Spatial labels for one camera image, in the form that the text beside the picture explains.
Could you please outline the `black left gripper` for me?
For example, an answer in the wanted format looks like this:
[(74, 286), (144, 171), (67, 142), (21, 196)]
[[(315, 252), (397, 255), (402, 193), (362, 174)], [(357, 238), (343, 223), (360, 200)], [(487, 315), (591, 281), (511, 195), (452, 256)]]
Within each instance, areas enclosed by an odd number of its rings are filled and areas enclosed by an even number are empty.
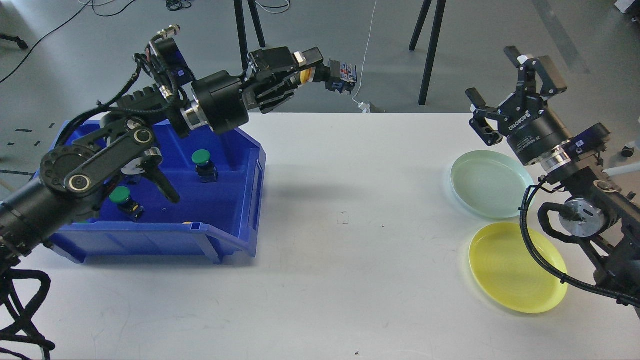
[(249, 110), (269, 114), (295, 96), (302, 86), (299, 80), (286, 79), (324, 62), (318, 47), (292, 52), (288, 47), (261, 48), (247, 54), (253, 76), (230, 75), (221, 70), (192, 82), (199, 118), (217, 135), (230, 132), (249, 122)]

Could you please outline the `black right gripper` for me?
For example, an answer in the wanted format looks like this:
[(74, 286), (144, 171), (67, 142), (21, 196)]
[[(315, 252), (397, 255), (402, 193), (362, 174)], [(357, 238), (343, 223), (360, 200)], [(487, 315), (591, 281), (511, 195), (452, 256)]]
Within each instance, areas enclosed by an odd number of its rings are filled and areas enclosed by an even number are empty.
[[(515, 46), (507, 46), (503, 52), (518, 69), (515, 92), (497, 109), (487, 106), (476, 88), (466, 89), (472, 113), (469, 125), (487, 146), (500, 144), (505, 136), (521, 164), (531, 166), (572, 137), (547, 104), (569, 86), (548, 55), (530, 57)], [(488, 120), (496, 121), (498, 130)]]

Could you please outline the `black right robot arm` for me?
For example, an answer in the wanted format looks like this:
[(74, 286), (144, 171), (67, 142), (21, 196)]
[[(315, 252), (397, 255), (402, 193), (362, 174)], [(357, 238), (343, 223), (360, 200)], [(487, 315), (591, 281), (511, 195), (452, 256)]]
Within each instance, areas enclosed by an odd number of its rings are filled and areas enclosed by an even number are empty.
[[(466, 90), (471, 102), (470, 126), (487, 146), (506, 140), (524, 166), (540, 164), (545, 176), (526, 189), (519, 208), (519, 227), (526, 249), (537, 264), (562, 284), (614, 299), (639, 309), (639, 207), (605, 173), (601, 153), (610, 130), (597, 123), (572, 136), (548, 102), (567, 91), (567, 84), (547, 55), (533, 57), (507, 46), (506, 57), (518, 70), (518, 81), (500, 105), (491, 107), (475, 88)], [(537, 218), (553, 239), (580, 246), (594, 265), (594, 284), (557, 269), (535, 249), (528, 212), (545, 184), (565, 191), (565, 203), (542, 203)]]

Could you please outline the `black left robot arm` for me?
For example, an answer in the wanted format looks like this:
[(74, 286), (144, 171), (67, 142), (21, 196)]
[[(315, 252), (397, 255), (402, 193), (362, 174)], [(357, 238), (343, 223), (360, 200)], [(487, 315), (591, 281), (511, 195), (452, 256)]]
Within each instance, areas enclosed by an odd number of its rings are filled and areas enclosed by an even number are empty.
[(18, 264), (39, 245), (50, 248), (62, 226), (98, 216), (126, 176), (146, 178), (169, 202), (179, 202), (160, 169), (153, 125), (169, 120), (181, 137), (203, 126), (221, 135), (245, 125), (249, 110), (273, 111), (304, 84), (324, 82), (332, 89), (343, 70), (348, 91), (357, 81), (349, 65), (324, 64), (316, 47), (248, 52), (245, 37), (241, 75), (218, 71), (196, 79), (174, 41), (180, 29), (173, 24), (151, 38), (134, 55), (135, 71), (121, 91), (71, 120), (42, 158), (38, 177), (2, 201), (1, 304), (13, 319), (2, 328), (2, 341), (38, 346), (42, 358), (50, 359), (55, 344), (33, 322), (50, 291), (50, 276)]

